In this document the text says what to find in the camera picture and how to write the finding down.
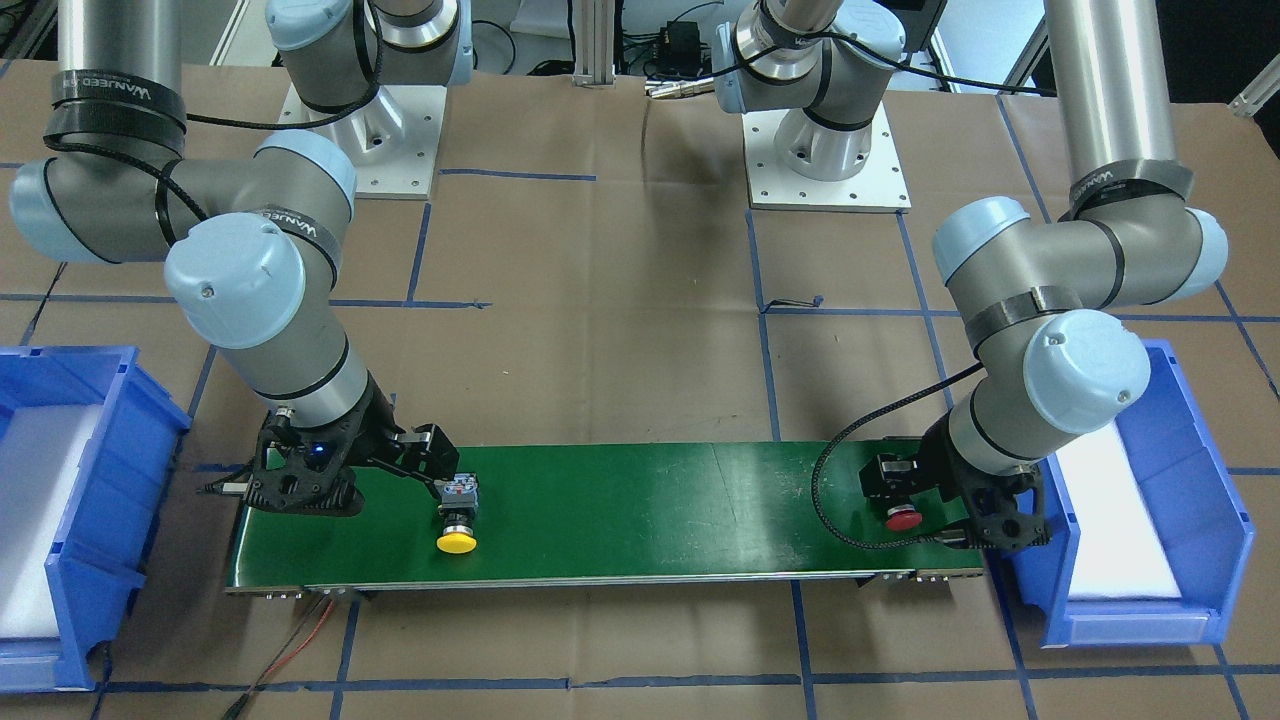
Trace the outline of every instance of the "blue plastic container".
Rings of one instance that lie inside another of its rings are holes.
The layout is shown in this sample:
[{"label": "blue plastic container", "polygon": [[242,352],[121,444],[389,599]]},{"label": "blue plastic container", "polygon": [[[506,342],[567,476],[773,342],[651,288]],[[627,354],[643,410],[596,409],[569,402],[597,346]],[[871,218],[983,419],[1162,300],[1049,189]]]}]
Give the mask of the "blue plastic container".
[{"label": "blue plastic container", "polygon": [[19,407],[102,406],[45,560],[58,637],[0,638],[0,692],[92,689],[84,657],[115,637],[142,587],[138,566],[191,419],[137,355],[136,347],[0,348],[0,437]]},{"label": "blue plastic container", "polygon": [[1041,469],[1052,541],[1011,557],[1023,601],[1047,616],[1043,647],[1197,644],[1226,637],[1253,524],[1172,347],[1162,340],[1144,343],[1151,383],[1116,427],[1181,598],[1069,600],[1080,530],[1051,456]]}]

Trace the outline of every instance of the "yellow button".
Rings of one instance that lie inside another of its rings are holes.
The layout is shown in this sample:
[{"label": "yellow button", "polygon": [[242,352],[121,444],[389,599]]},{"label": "yellow button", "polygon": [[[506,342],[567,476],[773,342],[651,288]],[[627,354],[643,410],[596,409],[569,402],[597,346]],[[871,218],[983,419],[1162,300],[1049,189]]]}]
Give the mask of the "yellow button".
[{"label": "yellow button", "polygon": [[476,539],[466,533],[448,533],[435,541],[435,547],[449,555],[466,555],[476,548]]}]

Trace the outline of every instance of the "cardboard surface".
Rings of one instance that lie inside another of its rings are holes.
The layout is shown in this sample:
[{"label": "cardboard surface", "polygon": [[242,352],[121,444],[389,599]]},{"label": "cardboard surface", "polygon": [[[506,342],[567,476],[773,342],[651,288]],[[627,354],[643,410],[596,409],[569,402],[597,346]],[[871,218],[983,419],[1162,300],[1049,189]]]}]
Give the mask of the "cardboard surface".
[{"label": "cardboard surface", "polygon": [[[40,135],[54,70],[17,61],[0,77],[5,184],[14,164],[47,155]],[[184,70],[188,109],[246,119],[274,119],[287,85],[280,69]],[[492,76],[449,97],[439,167],[453,173],[435,178],[430,214],[421,202],[360,201],[334,297],[353,347],[394,393],[402,421],[439,421],[460,445],[765,441],[774,421],[786,439],[824,439],[936,382],[936,356],[947,373],[970,364],[963,325],[946,315],[954,306],[933,266],[932,237],[951,211],[988,195],[1015,197],[1043,222],[1018,147],[1051,217],[1065,209],[1069,178],[1052,100],[1001,99],[1006,126],[991,96],[890,94],[886,109],[913,199],[901,227],[893,217],[755,211],[753,258],[740,120],[721,113],[714,97],[650,101],[631,78],[586,90],[563,77]],[[1245,331],[1274,374],[1280,160],[1251,122],[1225,108],[1175,108],[1175,122],[1183,161],[1197,173],[1193,202],[1230,236],[1222,286],[1251,320]],[[244,158],[265,135],[192,124],[187,155]],[[17,236],[6,208],[0,251],[0,340],[18,342],[56,263]],[[771,300],[814,295],[826,297],[823,309],[759,316]],[[160,300],[159,265],[70,268],[55,296],[35,342],[140,345],[142,365],[179,405],[198,401],[180,468],[247,456],[261,405],[221,359],[201,383],[207,345]],[[1222,297],[1210,291],[1135,313],[1174,314],[1126,325],[1172,341],[1228,464],[1280,466],[1280,401]],[[865,437],[918,434],[945,409],[941,396],[922,401]],[[301,612],[293,601],[220,594],[234,507],[192,496],[214,478],[183,471],[170,488],[147,587],[115,644],[104,717],[216,715],[236,693],[119,691],[131,682],[247,683]],[[1270,570],[1276,548],[1266,530],[1280,523],[1272,479],[1240,478],[1262,532],[1225,644],[1230,662],[1280,662],[1271,642],[1280,577]],[[1235,714],[1212,648],[1039,651],[1039,612],[991,579],[791,591],[383,596],[360,606],[349,678],[407,684],[333,687],[347,688],[343,717],[631,717],[654,710],[800,717],[812,670],[837,674],[819,676],[818,717],[852,708],[886,717],[964,717],[975,708],[983,717],[1025,717],[1002,621],[1005,594],[1028,667],[1119,675],[1032,680],[1039,717],[1106,716],[1120,706],[1161,719]],[[335,611],[276,679],[334,682],[346,611]],[[797,621],[805,628],[799,638]],[[1133,666],[1169,665],[1208,674],[1126,675]],[[933,670],[1010,675],[914,682],[922,676],[913,673]],[[448,682],[433,685],[433,678]],[[1242,678],[1252,716],[1266,716],[1275,676]],[[530,687],[529,679],[557,689],[507,689]],[[564,689],[586,682],[594,684]],[[676,683],[696,687],[669,687]],[[5,698],[0,714],[87,716],[92,703],[82,700]],[[323,716],[333,705],[328,691],[270,692],[252,712]]]}]

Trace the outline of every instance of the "red wire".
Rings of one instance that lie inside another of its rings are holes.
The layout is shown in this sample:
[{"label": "red wire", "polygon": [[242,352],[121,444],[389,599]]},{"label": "red wire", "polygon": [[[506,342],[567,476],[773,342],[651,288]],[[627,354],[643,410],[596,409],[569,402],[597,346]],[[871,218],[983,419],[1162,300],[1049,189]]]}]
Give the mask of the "red wire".
[{"label": "red wire", "polygon": [[329,601],[329,605],[324,609],[324,614],[320,615],[320,621],[316,623],[315,628],[311,628],[311,634],[307,635],[307,639],[302,641],[302,644],[300,644],[298,647],[293,648],[292,652],[289,652],[284,657],[276,660],[275,664],[273,664],[270,667],[268,667],[266,673],[262,673],[262,682],[266,682],[266,679],[270,678],[271,674],[274,674],[280,667],[284,667],[285,665],[288,665],[291,660],[293,660],[294,657],[297,657],[300,652],[302,652],[308,644],[311,644],[311,641],[315,639],[316,633],[319,633],[320,628],[324,626],[325,620],[328,620],[329,615],[333,614],[333,607],[337,603],[334,601],[332,601],[332,600]]}]

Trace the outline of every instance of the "green conveyor belt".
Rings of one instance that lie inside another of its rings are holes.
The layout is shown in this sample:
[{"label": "green conveyor belt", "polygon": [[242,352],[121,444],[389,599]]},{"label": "green conveyor belt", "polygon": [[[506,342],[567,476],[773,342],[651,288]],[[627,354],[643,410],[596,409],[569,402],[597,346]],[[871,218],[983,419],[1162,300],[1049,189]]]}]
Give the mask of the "green conveyor belt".
[{"label": "green conveyor belt", "polygon": [[[466,447],[480,482],[479,547],[436,550],[426,488],[358,470],[364,511],[316,518],[246,511],[229,592],[654,583],[778,577],[982,571],[977,551],[936,543],[891,551],[841,544],[818,521],[809,477],[823,443],[662,443]],[[827,464],[831,518],[892,539],[861,498],[858,470],[911,441],[847,442]],[[918,502],[928,532],[964,515],[936,492]]]}]

